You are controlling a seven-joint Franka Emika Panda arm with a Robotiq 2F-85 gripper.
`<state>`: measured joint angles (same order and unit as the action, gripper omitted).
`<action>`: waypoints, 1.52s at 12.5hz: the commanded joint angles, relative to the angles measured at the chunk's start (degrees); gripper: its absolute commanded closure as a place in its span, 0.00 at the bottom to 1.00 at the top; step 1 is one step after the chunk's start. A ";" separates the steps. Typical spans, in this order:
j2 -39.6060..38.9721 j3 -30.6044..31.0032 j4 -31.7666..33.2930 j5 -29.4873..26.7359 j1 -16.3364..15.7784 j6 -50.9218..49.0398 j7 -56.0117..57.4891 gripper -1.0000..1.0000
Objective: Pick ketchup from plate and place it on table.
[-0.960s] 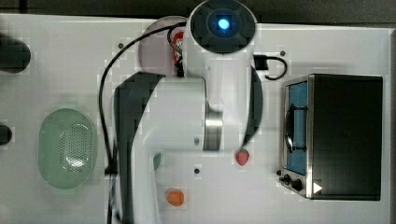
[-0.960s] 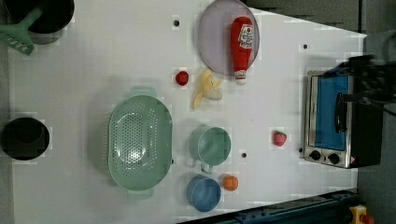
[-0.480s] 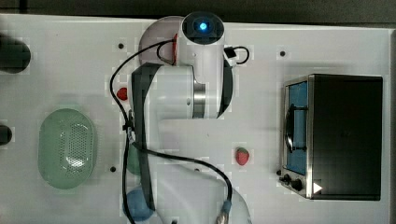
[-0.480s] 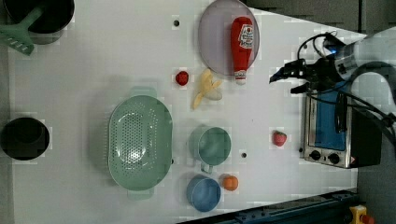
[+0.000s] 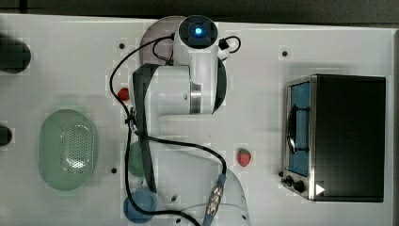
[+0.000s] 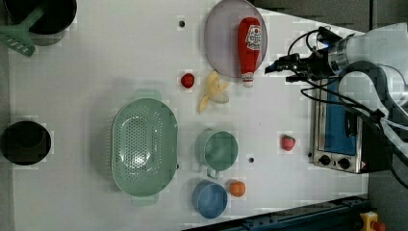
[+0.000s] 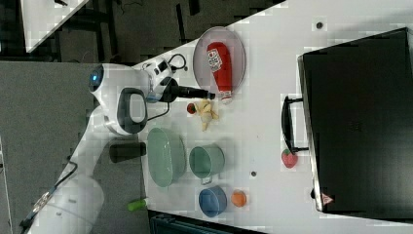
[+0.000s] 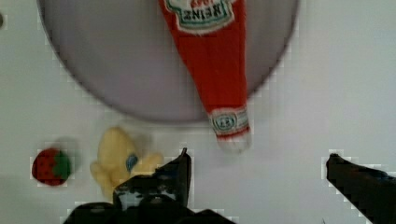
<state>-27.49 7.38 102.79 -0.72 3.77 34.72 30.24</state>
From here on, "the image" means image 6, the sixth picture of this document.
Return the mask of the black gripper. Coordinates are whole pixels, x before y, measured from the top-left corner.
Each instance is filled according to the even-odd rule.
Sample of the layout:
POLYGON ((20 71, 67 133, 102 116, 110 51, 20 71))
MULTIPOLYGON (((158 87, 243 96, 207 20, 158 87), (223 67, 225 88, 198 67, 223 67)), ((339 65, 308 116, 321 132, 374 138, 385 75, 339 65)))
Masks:
POLYGON ((286 77, 287 83, 304 80, 317 81, 335 75, 328 63, 327 48, 315 51, 307 58, 301 58, 298 53, 281 57, 265 68, 265 74, 283 70, 293 73, 292 76, 286 77))

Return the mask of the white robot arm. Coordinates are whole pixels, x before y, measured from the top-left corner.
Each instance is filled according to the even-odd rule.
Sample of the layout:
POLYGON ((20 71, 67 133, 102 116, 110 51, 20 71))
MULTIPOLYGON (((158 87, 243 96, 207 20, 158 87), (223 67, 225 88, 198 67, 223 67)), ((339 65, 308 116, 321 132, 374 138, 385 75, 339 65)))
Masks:
POLYGON ((288 82, 305 82, 382 132, 398 158, 407 160, 407 25, 397 23, 342 38, 326 27, 313 31, 321 49, 292 51, 265 68, 288 70, 288 82))

